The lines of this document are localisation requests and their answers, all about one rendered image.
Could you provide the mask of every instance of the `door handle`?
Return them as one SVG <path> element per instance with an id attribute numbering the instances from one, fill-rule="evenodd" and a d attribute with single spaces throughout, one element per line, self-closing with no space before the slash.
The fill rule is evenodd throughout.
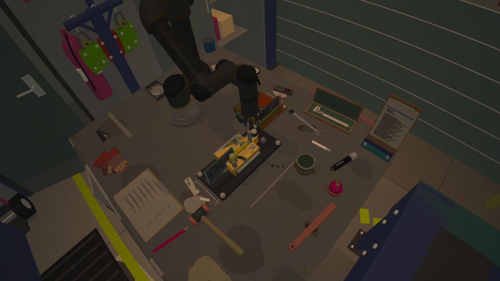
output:
<path id="1" fill-rule="evenodd" d="M 26 76 L 23 76 L 21 77 L 21 79 L 24 81 L 24 83 L 26 83 L 26 85 L 28 85 L 28 87 L 30 87 L 31 89 L 23 92 L 23 93 L 20 93 L 17 95 L 17 98 L 20 98 L 22 96 L 26 96 L 27 94 L 31 93 L 31 92 L 34 92 L 38 97 L 41 97 L 43 95 L 45 95 L 45 91 L 38 85 L 37 82 L 35 82 L 35 79 L 33 79 L 31 77 L 31 75 L 26 75 Z"/>

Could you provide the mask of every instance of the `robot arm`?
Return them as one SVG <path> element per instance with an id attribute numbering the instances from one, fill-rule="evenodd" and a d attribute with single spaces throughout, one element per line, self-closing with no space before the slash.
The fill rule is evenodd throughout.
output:
<path id="1" fill-rule="evenodd" d="M 164 83 L 169 103 L 175 103 L 174 108 L 181 107 L 179 100 L 186 103 L 189 99 L 180 96 L 189 97 L 190 94 L 203 102 L 231 83 L 239 89 L 241 112 L 236 115 L 239 122 L 247 126 L 248 119 L 252 117 L 258 122 L 263 117 L 264 109 L 259 108 L 257 84 L 260 85 L 260 82 L 255 68 L 222 59 L 211 72 L 209 66 L 200 60 L 196 47 L 189 20 L 192 4 L 192 0 L 141 0 L 139 4 L 142 25 L 182 71 L 186 80 L 181 83 L 182 87 L 189 87 L 189 91 L 179 87 L 172 91 L 165 88 L 168 84 Z"/>

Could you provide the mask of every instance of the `black marker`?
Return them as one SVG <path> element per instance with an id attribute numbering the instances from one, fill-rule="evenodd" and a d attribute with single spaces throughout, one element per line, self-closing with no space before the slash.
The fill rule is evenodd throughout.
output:
<path id="1" fill-rule="evenodd" d="M 358 155 L 353 152 L 351 154 L 349 154 L 346 158 L 338 161 L 337 163 L 333 164 L 332 166 L 330 166 L 330 170 L 333 170 L 332 171 L 337 171 L 338 169 L 342 168 L 345 164 L 351 162 L 352 160 L 358 158 Z"/>

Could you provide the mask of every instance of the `wrench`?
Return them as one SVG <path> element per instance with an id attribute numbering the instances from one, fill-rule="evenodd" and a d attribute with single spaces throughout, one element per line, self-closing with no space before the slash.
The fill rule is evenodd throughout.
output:
<path id="1" fill-rule="evenodd" d="M 318 137 L 323 137 L 323 135 L 325 134 L 322 130 L 319 130 L 319 129 L 316 129 L 314 128 L 313 126 L 311 126 L 311 124 L 309 124 L 306 120 L 302 119 L 302 117 L 298 116 L 297 113 L 295 113 L 295 111 L 293 109 L 290 109 L 288 110 L 288 113 L 297 117 L 297 119 L 299 119 L 300 121 L 302 121 L 302 123 L 304 123 L 307 127 L 311 128 L 312 130 L 314 130 L 314 134 Z"/>

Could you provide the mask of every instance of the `mallet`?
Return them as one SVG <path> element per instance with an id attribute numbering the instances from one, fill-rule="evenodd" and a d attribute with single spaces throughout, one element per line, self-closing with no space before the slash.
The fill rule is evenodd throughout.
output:
<path id="1" fill-rule="evenodd" d="M 206 214 L 210 213 L 209 207 L 205 204 L 201 204 L 190 217 L 189 221 L 192 222 L 193 225 L 197 225 L 200 221 L 203 221 L 215 234 L 217 234 L 236 254 L 240 257 L 243 255 L 245 250 L 243 250 L 238 244 L 236 244 L 231 238 L 229 238 L 226 234 L 224 234 L 220 229 L 217 228 L 208 218 L 205 217 Z"/>

